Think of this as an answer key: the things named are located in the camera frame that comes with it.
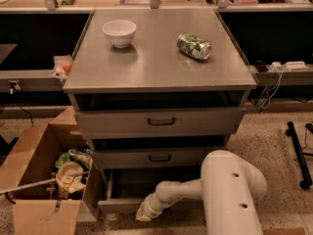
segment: white robotic arm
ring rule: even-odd
[[[209,235],[263,234],[254,206],[265,196],[262,172],[228,151],[211,152],[201,166],[201,179],[160,182],[138,209],[136,218],[150,221],[184,198],[203,199]]]

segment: power outlet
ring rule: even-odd
[[[306,123],[305,127],[313,134],[313,122]]]

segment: green can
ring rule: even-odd
[[[188,56],[198,60],[206,60],[212,50],[209,42],[190,33],[178,36],[177,47]]]

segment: drawer handle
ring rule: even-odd
[[[148,118],[148,124],[152,126],[173,125],[174,123],[175,123],[175,117],[166,118],[166,119]]]
[[[168,154],[167,156],[163,156],[163,157],[153,157],[151,155],[149,155],[149,161],[150,162],[169,162],[170,161],[170,154]]]

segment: concrete floor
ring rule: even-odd
[[[0,135],[8,142],[30,127],[29,118],[1,118]],[[35,118],[34,125],[43,124],[49,117]],[[257,212],[262,227],[304,227],[307,235],[313,235],[313,192],[302,190],[300,167],[291,138],[286,136],[287,123],[292,121],[299,141],[305,145],[305,124],[313,121],[312,104],[278,104],[259,114],[252,105],[227,149],[257,166],[265,175],[268,190],[258,204]],[[313,136],[307,132],[306,144],[313,148]],[[313,158],[306,157],[313,175]],[[0,234],[14,234],[11,206],[0,201]],[[152,222],[138,222],[134,213],[101,214],[96,223],[78,223],[76,235],[184,235],[206,234],[203,211],[165,211]]]

